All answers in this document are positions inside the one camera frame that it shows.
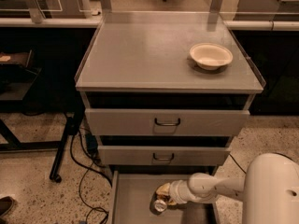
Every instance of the open drawer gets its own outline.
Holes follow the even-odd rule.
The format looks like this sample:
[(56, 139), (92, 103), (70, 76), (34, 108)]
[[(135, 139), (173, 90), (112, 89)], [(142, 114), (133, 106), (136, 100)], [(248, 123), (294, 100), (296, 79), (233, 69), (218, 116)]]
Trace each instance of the open drawer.
[(87, 108), (85, 115), (93, 135), (235, 136), (249, 111)]
[(220, 166), (230, 154), (224, 147), (99, 146), (104, 165)]
[(187, 203), (159, 216), (150, 211), (155, 190), (166, 182), (188, 175), (144, 175), (114, 172), (107, 224), (218, 224), (215, 204)]

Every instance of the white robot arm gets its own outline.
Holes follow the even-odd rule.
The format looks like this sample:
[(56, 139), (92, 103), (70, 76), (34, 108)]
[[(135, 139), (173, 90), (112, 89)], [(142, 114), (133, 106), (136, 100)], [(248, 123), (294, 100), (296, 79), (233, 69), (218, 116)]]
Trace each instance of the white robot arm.
[(282, 155), (263, 154), (250, 164), (245, 179), (198, 173), (164, 184), (156, 194), (158, 212), (186, 202), (213, 203), (224, 195), (243, 202), (243, 224), (298, 224), (299, 165)]

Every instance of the black shoe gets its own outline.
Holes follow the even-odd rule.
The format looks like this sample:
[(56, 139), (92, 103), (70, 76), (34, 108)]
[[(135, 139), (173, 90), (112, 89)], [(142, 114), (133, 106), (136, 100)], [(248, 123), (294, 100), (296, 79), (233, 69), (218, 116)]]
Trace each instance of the black shoe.
[(11, 197), (4, 197), (0, 199), (0, 217), (2, 217), (3, 215), (5, 215), (7, 212), (9, 212), (9, 210), (12, 208), (14, 204), (14, 201)]
[(7, 224), (7, 222), (0, 218), (0, 224)]

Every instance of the bowl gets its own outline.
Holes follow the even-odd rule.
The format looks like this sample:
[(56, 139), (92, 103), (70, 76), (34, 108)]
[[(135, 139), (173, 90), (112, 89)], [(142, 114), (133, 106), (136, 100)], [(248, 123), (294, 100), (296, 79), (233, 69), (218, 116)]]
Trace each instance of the bowl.
[(205, 70), (217, 70), (232, 62), (233, 54), (218, 44), (200, 43), (190, 49), (191, 57)]

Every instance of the gray cabinet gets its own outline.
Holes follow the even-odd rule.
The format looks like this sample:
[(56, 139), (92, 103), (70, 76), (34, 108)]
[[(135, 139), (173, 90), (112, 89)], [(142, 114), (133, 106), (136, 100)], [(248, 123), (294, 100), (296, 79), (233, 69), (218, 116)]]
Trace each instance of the gray cabinet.
[[(232, 63), (217, 71), (199, 68), (189, 58), (189, 49), (201, 42), (229, 49)], [(263, 87), (217, 15), (120, 12), (106, 14), (79, 69), (77, 89), (100, 144), (102, 163), (117, 172), (117, 186), (135, 185), (145, 178), (126, 175), (127, 171), (186, 174), (192, 168), (214, 174), (246, 122), (254, 95)], [(131, 177), (134, 184), (127, 180)], [(114, 188), (115, 202), (124, 202), (114, 196), (120, 194)], [(142, 212), (148, 217), (148, 211)], [(126, 223), (119, 215), (116, 219), (112, 215), (110, 223)], [(143, 218), (136, 217), (136, 223), (155, 219)]]

